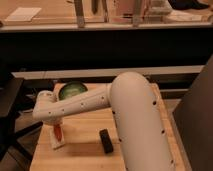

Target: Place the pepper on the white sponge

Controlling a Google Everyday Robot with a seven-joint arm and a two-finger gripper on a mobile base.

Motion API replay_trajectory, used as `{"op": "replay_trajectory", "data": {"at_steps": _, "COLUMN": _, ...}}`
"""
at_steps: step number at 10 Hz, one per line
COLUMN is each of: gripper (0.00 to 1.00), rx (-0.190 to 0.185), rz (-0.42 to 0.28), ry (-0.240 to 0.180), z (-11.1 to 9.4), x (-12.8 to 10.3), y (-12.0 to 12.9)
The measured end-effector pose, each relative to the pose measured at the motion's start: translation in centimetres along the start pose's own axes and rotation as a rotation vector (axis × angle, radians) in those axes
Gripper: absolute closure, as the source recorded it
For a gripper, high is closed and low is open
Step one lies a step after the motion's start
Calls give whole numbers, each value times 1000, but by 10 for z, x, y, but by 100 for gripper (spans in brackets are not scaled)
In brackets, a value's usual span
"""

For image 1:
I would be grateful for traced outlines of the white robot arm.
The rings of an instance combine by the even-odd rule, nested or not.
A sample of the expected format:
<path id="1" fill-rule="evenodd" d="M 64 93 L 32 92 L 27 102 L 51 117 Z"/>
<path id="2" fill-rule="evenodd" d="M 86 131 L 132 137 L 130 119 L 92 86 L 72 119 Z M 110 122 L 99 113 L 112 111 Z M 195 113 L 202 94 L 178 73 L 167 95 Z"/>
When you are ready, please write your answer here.
<path id="1" fill-rule="evenodd" d="M 43 122 L 109 108 L 120 140 L 126 171 L 175 171 L 166 130 L 150 82 L 137 72 L 119 74 L 112 82 L 57 101 L 41 91 L 33 117 Z"/>

